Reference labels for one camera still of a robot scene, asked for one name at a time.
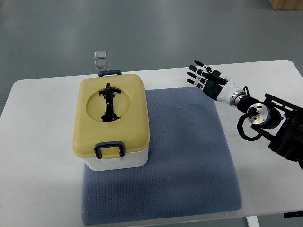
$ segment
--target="black object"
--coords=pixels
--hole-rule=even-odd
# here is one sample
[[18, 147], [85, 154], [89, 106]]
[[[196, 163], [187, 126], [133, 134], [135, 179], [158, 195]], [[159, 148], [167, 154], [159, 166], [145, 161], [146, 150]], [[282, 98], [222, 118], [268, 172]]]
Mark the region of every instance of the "black object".
[[122, 72], [120, 70], [104, 70], [98, 73], [99, 77], [107, 76], [107, 75], [115, 75], [115, 74], [122, 75]]
[[243, 116], [241, 116], [239, 118], [239, 121], [238, 121], [238, 124], [237, 124], [237, 129], [238, 129], [238, 133], [239, 135], [245, 139], [245, 140], [248, 140], [248, 141], [256, 141], [258, 139], [260, 139], [262, 137], [262, 135], [259, 133], [257, 136], [255, 137], [248, 137], [247, 135], [245, 135], [244, 133], [244, 129], [243, 129], [243, 124], [244, 124], [244, 121], [246, 118], [251, 118], [251, 117], [254, 117], [256, 116], [258, 113], [257, 113], [257, 110], [255, 108], [251, 108], [248, 113], [244, 114]]
[[303, 217], [303, 211], [284, 213], [284, 218]]
[[202, 91], [204, 94], [217, 101], [217, 97], [222, 91], [222, 87], [218, 83], [208, 80]]
[[98, 159], [102, 158], [101, 148], [111, 148], [111, 147], [119, 147], [120, 157], [123, 157], [125, 155], [123, 143], [121, 141], [113, 141], [113, 142], [97, 143], [94, 148], [96, 157]]
[[275, 136], [262, 129], [266, 126], [251, 125], [251, 128], [270, 141], [268, 147], [273, 152], [288, 160], [299, 162], [303, 169], [303, 109], [270, 94], [265, 94], [265, 97], [264, 105], [271, 110], [271, 125], [277, 126], [281, 122], [281, 115], [277, 109], [285, 113], [286, 120]]
[[101, 117], [103, 122], [112, 122], [121, 118], [114, 113], [114, 104], [113, 104], [113, 98], [115, 97], [116, 94], [120, 94], [120, 93], [121, 90], [111, 88], [110, 83], [106, 84], [106, 88], [104, 90], [99, 91], [99, 96], [103, 96], [104, 99], [106, 100], [105, 115]]
[[248, 108], [255, 103], [261, 103], [261, 102], [253, 97], [244, 96], [242, 99], [239, 100], [237, 104], [237, 109], [243, 113], [247, 113]]

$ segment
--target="black handle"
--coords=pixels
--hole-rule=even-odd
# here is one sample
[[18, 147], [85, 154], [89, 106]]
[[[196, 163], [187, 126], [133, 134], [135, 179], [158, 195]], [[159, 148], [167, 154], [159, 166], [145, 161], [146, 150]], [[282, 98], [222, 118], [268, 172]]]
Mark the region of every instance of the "black handle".
[[98, 159], [102, 158], [101, 148], [111, 148], [111, 147], [119, 147], [120, 157], [125, 155], [124, 145], [121, 141], [112, 141], [112, 142], [105, 142], [105, 143], [97, 143], [95, 145], [95, 154]]
[[115, 75], [115, 74], [122, 75], [122, 72], [120, 70], [104, 70], [98, 73], [99, 77], [107, 76], [107, 75]]

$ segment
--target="concrete floor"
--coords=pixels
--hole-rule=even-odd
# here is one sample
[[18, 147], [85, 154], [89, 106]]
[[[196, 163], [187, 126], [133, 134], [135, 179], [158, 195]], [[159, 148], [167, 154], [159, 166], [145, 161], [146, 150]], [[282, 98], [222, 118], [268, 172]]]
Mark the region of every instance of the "concrete floor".
[[[288, 59], [303, 75], [302, 21], [303, 11], [273, 11], [267, 0], [0, 0], [0, 113], [17, 80], [97, 73], [98, 50], [107, 70]], [[258, 218], [261, 227], [303, 226], [282, 214]]]

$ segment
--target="robotic hand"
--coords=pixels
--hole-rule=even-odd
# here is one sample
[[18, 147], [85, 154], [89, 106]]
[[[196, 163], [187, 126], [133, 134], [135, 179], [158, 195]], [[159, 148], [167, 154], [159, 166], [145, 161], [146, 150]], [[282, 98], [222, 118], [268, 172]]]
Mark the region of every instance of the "robotic hand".
[[[194, 62], [200, 68], [191, 65], [189, 69], [194, 73], [188, 72], [188, 75], [195, 78], [196, 81], [187, 79], [187, 82], [201, 89], [203, 93], [213, 100], [226, 102], [244, 113], [237, 124], [238, 133], [243, 139], [255, 141], [264, 136], [270, 141], [268, 147], [273, 152], [288, 160], [299, 162], [303, 170], [302, 108], [270, 94], [265, 94], [266, 99], [261, 102], [250, 96], [247, 87], [240, 89], [223, 73], [197, 60]], [[283, 117], [279, 110], [284, 112], [285, 121], [278, 133], [273, 136], [263, 129], [273, 129], [281, 123]], [[243, 123], [246, 119], [251, 123], [251, 128], [258, 132], [257, 136], [248, 137], [245, 135]]]

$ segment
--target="black plastic part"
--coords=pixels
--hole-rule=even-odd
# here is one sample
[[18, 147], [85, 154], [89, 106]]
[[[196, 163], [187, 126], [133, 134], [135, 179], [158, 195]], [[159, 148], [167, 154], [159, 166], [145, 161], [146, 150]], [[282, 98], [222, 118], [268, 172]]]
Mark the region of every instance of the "black plastic part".
[[293, 119], [286, 119], [269, 148], [284, 158], [297, 162], [303, 161], [303, 127], [295, 124]]
[[194, 60], [194, 63], [195, 63], [195, 64], [197, 64], [198, 66], [201, 66], [201, 67], [203, 67], [203, 66], [204, 66], [204, 64], [203, 64], [203, 63], [201, 63], [201, 62], [199, 62], [198, 60]]
[[191, 84], [194, 84], [195, 82], [193, 81], [193, 80], [191, 80], [191, 79], [187, 79], [186, 80], [188, 83], [191, 83]]
[[106, 88], [102, 91], [99, 91], [99, 96], [104, 97], [104, 99], [106, 100], [105, 115], [101, 117], [103, 122], [112, 122], [121, 118], [114, 113], [114, 103], [113, 103], [113, 98], [115, 97], [115, 95], [120, 93], [121, 90], [111, 88], [110, 83], [106, 83]]
[[192, 72], [187, 72], [187, 74], [188, 74], [189, 76], [195, 78], [195, 79], [197, 78], [197, 76], [196, 76], [194, 73], [192, 73]]
[[214, 74], [215, 76], [221, 75], [221, 73], [218, 70], [213, 70], [211, 73]]
[[203, 72], [201, 74], [201, 76], [203, 76], [206, 79], [211, 80], [211, 81], [213, 81], [213, 82], [215, 82], [217, 84], [220, 84], [220, 85], [225, 85], [228, 82], [226, 79], [223, 79], [223, 78], [221, 78], [219, 76], [216, 76], [216, 75], [214, 75], [212, 73], [208, 73], [208, 72]]
[[198, 68], [194, 65], [190, 65], [189, 69], [192, 70], [193, 72], [197, 72]]
[[237, 104], [238, 110], [240, 110], [243, 113], [247, 113], [248, 108], [255, 104], [255, 103], [261, 103], [259, 100], [250, 97], [250, 96], [244, 96]]
[[107, 75], [122, 75], [120, 70], [104, 70], [98, 73], [99, 77], [107, 76]]
[[123, 143], [121, 141], [113, 141], [113, 142], [97, 143], [94, 147], [96, 157], [98, 159], [102, 158], [101, 148], [111, 148], [111, 147], [119, 147], [120, 157], [123, 157], [125, 155]]
[[303, 217], [303, 211], [284, 213], [284, 218]]
[[203, 72], [203, 70], [202, 70], [202, 69], [198, 69], [197, 74], [201, 75], [201, 74], [202, 74], [202, 72]]
[[206, 79], [201, 78], [201, 79], [200, 79], [200, 82], [201, 82], [202, 84], [205, 84], [205, 83], [206, 83]]
[[217, 97], [221, 91], [222, 91], [222, 87], [211, 80], [208, 80], [203, 88], [203, 93], [215, 101], [217, 101]]

